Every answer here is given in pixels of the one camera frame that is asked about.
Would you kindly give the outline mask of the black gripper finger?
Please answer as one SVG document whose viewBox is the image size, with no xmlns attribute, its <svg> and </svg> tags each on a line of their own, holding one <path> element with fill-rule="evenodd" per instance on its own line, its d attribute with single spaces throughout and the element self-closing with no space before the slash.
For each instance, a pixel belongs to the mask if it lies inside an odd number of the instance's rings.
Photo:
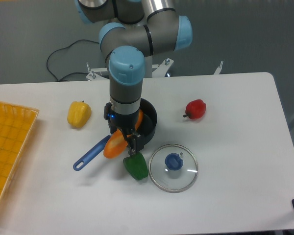
<svg viewBox="0 0 294 235">
<path fill-rule="evenodd" d="M 130 147 L 130 135 L 127 135 L 126 132 L 120 128 L 120 136 L 121 136 L 121 141 L 120 141 L 120 146 L 122 146 L 122 148 L 126 148 L 126 147 Z"/>
<path fill-rule="evenodd" d="M 137 132 L 128 137 L 129 155 L 134 155 L 139 153 L 141 145 L 141 136 Z"/>
</svg>

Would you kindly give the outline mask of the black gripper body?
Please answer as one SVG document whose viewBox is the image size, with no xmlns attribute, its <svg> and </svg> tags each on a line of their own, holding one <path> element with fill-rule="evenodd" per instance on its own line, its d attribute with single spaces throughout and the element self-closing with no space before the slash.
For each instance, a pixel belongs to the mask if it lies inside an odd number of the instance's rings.
<svg viewBox="0 0 294 235">
<path fill-rule="evenodd" d="M 125 136 L 139 136 L 135 124 L 139 117 L 140 102 L 122 104 L 118 102 L 108 102 L 104 107 L 104 119 L 108 121 L 110 133 L 117 129 Z"/>
</svg>

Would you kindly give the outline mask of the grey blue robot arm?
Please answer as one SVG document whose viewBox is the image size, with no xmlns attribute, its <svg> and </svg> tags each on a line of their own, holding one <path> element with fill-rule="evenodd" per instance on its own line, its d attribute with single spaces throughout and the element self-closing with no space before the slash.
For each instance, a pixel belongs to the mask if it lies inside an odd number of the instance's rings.
<svg viewBox="0 0 294 235">
<path fill-rule="evenodd" d="M 77 0 L 75 5 L 84 22 L 107 21 L 98 35 L 110 80 L 104 118 L 111 132 L 121 132 L 129 153 L 138 153 L 145 145 L 136 131 L 145 59 L 188 47 L 191 22 L 176 13 L 171 0 Z"/>
</svg>

